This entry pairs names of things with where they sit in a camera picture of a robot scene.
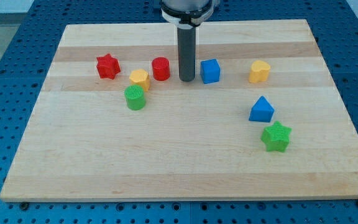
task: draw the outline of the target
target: blue block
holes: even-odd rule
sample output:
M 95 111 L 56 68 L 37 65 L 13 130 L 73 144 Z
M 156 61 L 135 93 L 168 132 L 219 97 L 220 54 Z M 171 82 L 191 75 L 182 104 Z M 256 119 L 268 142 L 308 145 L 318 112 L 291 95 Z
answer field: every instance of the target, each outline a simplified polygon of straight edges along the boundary
M 264 96 L 261 96 L 251 109 L 249 121 L 270 122 L 273 113 L 273 106 L 268 103 Z
M 218 82 L 221 76 L 218 61 L 216 59 L 202 61 L 200 74 L 204 84 Z

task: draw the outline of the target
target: wooden board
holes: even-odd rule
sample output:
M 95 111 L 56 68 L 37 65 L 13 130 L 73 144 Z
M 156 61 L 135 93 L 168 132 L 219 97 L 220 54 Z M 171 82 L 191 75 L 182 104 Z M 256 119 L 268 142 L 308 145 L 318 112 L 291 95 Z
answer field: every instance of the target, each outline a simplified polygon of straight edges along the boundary
M 198 60 L 219 60 L 219 83 L 179 80 L 174 25 L 67 26 L 0 197 L 358 198 L 358 135 L 305 20 L 205 22 L 197 42 Z M 106 53 L 121 64 L 115 80 L 95 70 Z M 159 56 L 170 59 L 171 78 L 151 78 L 145 108 L 129 110 L 131 70 L 150 71 Z M 272 69 L 267 82 L 250 84 L 256 59 Z M 272 122 L 248 121 L 261 95 L 272 121 L 293 129 L 285 153 L 266 152 L 260 140 Z

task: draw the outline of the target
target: yellow hexagon block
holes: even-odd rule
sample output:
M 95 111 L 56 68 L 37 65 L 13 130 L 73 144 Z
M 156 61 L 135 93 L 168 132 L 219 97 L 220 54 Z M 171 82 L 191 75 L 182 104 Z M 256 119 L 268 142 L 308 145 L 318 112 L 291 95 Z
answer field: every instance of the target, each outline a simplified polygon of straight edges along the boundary
M 264 82 L 269 77 L 270 65 L 262 60 L 256 60 L 251 65 L 248 81 L 250 83 Z
M 149 73 L 144 69 L 132 71 L 129 80 L 131 81 L 131 85 L 139 85 L 144 91 L 148 91 L 150 88 Z

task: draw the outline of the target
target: blue pegboard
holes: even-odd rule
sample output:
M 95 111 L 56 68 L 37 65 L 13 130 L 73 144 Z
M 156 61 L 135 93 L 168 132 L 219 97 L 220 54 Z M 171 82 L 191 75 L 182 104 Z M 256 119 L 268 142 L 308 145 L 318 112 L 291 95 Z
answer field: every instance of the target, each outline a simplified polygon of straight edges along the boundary
M 34 1 L 0 61 L 0 191 L 65 26 L 164 22 L 154 6 Z M 347 2 L 221 0 L 210 20 L 261 19 L 307 19 L 358 132 L 358 21 Z M 0 223 L 358 223 L 358 200 L 23 205 L 0 201 Z

